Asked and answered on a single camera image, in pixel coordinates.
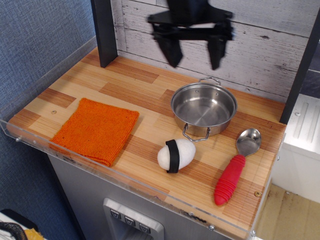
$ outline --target control panel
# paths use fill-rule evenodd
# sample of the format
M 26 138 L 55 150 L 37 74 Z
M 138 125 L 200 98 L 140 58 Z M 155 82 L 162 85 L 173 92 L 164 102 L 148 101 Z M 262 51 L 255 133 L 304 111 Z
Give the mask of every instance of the control panel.
M 104 199 L 103 209 L 113 240 L 134 239 L 134 235 L 141 234 L 145 234 L 146 237 L 149 236 L 148 239 L 150 240 L 165 240 L 164 227 L 150 217 L 110 198 Z

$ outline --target knit dishcloth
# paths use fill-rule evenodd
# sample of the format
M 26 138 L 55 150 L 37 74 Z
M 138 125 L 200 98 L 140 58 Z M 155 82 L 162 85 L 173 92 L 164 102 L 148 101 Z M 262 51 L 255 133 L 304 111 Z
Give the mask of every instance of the knit dishcloth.
M 110 167 L 134 128 L 139 112 L 82 98 L 51 142 Z

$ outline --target whitewashed wooden backdrop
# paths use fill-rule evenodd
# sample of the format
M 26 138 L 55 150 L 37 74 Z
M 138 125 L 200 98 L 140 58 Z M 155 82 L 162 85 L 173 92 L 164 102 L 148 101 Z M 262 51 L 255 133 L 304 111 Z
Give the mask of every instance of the whitewashed wooden backdrop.
M 166 0 L 111 0 L 118 54 L 196 78 L 214 76 L 223 87 L 285 102 L 314 25 L 320 0 L 209 0 L 233 12 L 236 37 L 220 68 L 212 70 L 206 41 L 180 41 L 183 59 L 167 64 L 153 39 L 151 14 Z

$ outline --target stainless steel pot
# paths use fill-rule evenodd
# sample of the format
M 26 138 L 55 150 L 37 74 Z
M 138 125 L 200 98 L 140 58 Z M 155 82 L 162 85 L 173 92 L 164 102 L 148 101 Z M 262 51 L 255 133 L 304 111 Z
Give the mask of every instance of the stainless steel pot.
M 207 79 L 217 84 L 202 82 Z M 237 108 L 235 96 L 211 76 L 179 88 L 171 99 L 174 119 L 182 134 L 192 142 L 207 140 L 225 130 Z M 186 133 L 204 138 L 192 139 Z

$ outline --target red handle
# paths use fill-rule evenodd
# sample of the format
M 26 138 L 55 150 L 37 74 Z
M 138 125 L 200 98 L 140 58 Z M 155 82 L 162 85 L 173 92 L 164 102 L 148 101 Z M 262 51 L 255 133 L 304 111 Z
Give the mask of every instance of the red handle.
M 228 166 L 226 166 L 219 178 L 214 190 L 215 204 L 222 205 L 226 203 L 234 193 L 239 181 L 242 169 L 245 167 L 246 157 L 238 154 L 234 156 Z

